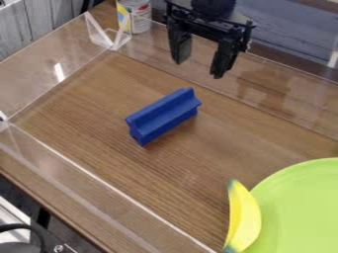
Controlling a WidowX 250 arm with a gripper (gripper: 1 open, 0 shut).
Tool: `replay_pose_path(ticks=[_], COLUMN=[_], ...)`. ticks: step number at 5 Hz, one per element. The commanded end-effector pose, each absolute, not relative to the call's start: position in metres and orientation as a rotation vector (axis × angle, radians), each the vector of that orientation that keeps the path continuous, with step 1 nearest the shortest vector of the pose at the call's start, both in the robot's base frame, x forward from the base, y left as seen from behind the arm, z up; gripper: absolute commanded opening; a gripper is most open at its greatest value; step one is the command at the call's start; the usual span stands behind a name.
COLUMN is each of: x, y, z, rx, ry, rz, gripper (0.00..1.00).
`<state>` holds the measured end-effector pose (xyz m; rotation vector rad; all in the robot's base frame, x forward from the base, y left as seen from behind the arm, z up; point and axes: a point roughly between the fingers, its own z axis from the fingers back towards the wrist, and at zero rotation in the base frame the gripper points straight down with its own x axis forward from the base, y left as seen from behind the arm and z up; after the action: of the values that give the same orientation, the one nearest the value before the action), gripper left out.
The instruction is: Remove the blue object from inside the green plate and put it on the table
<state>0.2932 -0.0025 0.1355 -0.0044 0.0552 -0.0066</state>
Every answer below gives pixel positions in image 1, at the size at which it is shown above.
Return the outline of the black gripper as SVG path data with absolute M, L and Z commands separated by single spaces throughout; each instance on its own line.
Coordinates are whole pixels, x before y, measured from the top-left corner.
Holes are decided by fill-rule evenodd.
M 236 10 L 237 0 L 166 0 L 170 55 L 182 64 L 192 55 L 192 36 L 218 42 L 210 74 L 221 79 L 233 68 L 240 44 L 252 39 L 256 22 Z

